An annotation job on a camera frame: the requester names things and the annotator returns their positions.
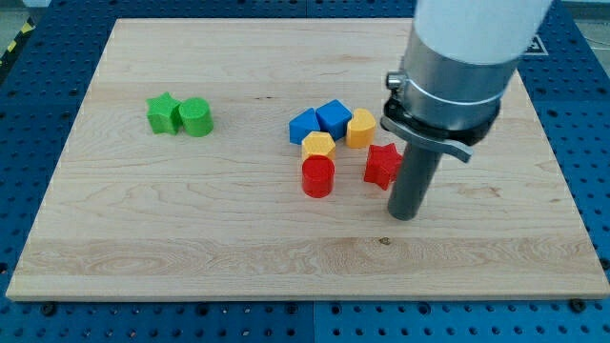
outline red block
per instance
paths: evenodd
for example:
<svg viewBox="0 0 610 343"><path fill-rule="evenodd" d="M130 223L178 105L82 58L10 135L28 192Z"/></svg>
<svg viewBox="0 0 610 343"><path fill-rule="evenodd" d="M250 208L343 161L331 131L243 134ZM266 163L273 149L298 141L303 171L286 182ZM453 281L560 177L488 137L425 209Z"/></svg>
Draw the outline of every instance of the red block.
<svg viewBox="0 0 610 343"><path fill-rule="evenodd" d="M402 163L402 155L397 152L394 143L385 147L371 145L366 160L364 181L376 183L383 190L387 190L390 182L397 179L400 163Z"/></svg>
<svg viewBox="0 0 610 343"><path fill-rule="evenodd" d="M303 162L303 191L320 198L331 193L335 180L335 164L326 156L313 155Z"/></svg>

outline blue cube block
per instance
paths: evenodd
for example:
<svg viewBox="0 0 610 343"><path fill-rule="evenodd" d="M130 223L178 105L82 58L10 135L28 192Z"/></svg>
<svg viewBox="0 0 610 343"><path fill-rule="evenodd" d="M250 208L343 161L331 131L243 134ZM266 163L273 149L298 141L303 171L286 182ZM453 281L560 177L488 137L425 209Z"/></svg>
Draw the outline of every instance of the blue cube block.
<svg viewBox="0 0 610 343"><path fill-rule="evenodd" d="M288 124L290 142L300 145L311 131L320 131L314 109L308 109Z"/></svg>
<svg viewBox="0 0 610 343"><path fill-rule="evenodd" d="M315 110L315 115L322 131L330 133L334 140L345 136L347 123L352 119L350 110L336 99Z"/></svg>

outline blue pegboard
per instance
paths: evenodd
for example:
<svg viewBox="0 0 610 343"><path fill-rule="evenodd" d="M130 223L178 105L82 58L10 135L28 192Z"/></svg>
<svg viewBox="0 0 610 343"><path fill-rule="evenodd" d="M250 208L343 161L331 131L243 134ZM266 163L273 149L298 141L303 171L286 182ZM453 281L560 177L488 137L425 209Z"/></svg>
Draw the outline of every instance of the blue pegboard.
<svg viewBox="0 0 610 343"><path fill-rule="evenodd" d="M411 17L414 8L407 0L53 1L0 86L0 292L116 18ZM526 56L519 72L598 254L608 258L610 81L561 3L539 36L548 56ZM610 301L584 305L581 312L567 301L49 306L3 296L0 342L610 341Z"/></svg>

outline green star block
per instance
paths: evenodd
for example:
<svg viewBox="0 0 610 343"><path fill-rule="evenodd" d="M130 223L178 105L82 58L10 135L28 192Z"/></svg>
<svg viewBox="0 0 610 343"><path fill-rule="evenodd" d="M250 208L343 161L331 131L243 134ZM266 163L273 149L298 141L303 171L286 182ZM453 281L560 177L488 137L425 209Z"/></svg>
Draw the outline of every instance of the green star block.
<svg viewBox="0 0 610 343"><path fill-rule="evenodd" d="M202 98L194 97L185 100L178 111L184 130L193 137L202 137L214 128L210 105Z"/></svg>
<svg viewBox="0 0 610 343"><path fill-rule="evenodd" d="M152 132L177 134L182 122L178 107L180 102L168 93L164 92L158 97L146 99L149 104L149 111L146 116L151 123Z"/></svg>

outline table surface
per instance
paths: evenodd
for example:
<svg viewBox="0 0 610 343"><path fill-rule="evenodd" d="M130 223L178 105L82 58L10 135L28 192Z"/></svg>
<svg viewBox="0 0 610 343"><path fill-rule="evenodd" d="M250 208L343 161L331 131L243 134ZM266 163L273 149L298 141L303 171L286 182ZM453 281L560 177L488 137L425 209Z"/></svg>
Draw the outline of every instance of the table surface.
<svg viewBox="0 0 610 343"><path fill-rule="evenodd" d="M602 297L608 284L515 77L471 163L443 158L419 216L362 182L300 190L288 121L341 99L381 109L410 22L119 20L14 273L14 300ZM168 42L173 46L168 49ZM154 135L144 100L203 96L204 138ZM377 131L376 143L403 144ZM388 237L391 244L379 240Z"/></svg>

